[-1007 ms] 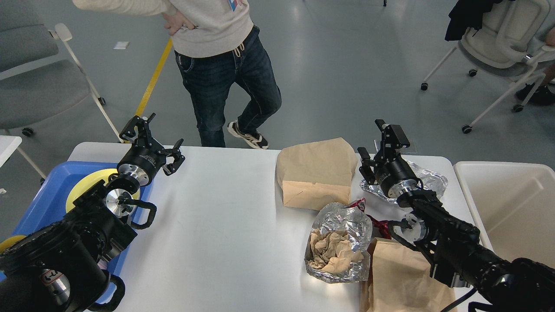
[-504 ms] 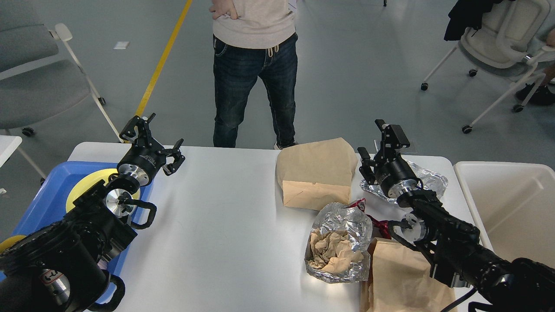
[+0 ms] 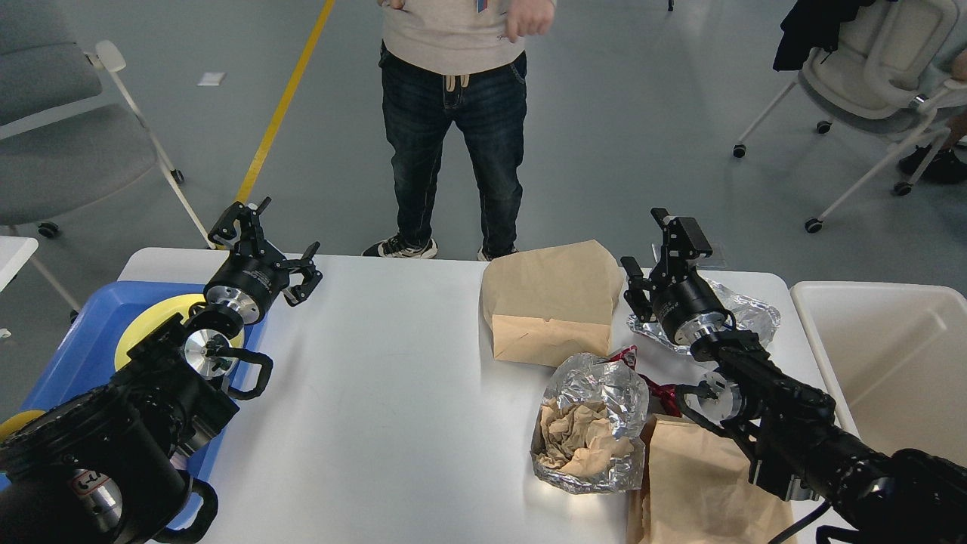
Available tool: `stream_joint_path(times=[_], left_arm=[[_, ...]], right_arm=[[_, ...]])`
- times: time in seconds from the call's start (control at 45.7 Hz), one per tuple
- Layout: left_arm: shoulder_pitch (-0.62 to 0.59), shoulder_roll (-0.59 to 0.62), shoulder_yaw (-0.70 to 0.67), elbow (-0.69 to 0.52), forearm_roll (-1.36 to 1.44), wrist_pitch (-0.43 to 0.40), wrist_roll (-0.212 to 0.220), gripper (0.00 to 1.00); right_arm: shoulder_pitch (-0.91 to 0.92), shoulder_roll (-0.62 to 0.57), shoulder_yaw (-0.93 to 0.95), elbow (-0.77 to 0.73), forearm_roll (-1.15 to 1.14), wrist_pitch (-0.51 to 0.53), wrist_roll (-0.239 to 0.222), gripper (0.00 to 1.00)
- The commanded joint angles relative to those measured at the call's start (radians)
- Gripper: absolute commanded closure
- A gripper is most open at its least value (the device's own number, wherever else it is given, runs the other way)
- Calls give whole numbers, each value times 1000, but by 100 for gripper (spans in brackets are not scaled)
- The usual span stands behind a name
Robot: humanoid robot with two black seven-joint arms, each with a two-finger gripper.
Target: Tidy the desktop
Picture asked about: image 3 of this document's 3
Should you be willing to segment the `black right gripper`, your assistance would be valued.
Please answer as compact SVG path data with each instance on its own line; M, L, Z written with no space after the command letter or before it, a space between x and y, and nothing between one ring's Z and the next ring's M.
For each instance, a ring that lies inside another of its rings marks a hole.
M650 274L635 257L621 257L626 273L624 299L639 323L658 322L675 345L690 347L699 338L721 331L730 318L711 286L698 274L698 258L714 255L697 220L671 215L666 208L650 213L663 232L660 258ZM654 283L669 283L653 291Z

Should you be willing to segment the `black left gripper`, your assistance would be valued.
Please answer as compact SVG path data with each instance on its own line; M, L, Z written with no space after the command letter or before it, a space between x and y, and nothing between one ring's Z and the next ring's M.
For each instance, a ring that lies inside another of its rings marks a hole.
M260 323L280 293L294 307L307 301L323 279L314 264L319 241L310 244L298 259L272 257L260 220L270 201L265 197L258 206L235 201L208 231L208 241L224 246L229 257L204 288L203 325L244 327ZM290 286L291 274L300 274L303 281Z

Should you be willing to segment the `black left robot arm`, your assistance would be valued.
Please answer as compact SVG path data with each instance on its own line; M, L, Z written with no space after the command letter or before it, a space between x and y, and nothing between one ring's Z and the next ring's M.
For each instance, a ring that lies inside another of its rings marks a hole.
M300 258L270 244L260 219L270 199L232 203L209 239L227 260L189 316L173 314L128 352L106 385L27 419L2 440L4 543L197 543L218 513L214 488L175 467L261 396L266 354L233 338L277 297L297 306L321 282L318 243Z

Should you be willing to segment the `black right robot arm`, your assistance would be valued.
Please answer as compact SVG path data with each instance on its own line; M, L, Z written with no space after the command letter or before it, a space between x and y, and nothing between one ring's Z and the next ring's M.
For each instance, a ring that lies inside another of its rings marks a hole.
M650 274L621 258L625 300L640 323L658 323L694 360L715 363L698 385L675 386L681 413L735 441L753 485L778 499L823 499L776 542L832 509L847 527L818 527L818 543L963 543L965 469L919 449L887 456L837 427L832 396L783 374L699 276L697 259L712 246L697 221L664 208L650 213L663 232L662 254Z

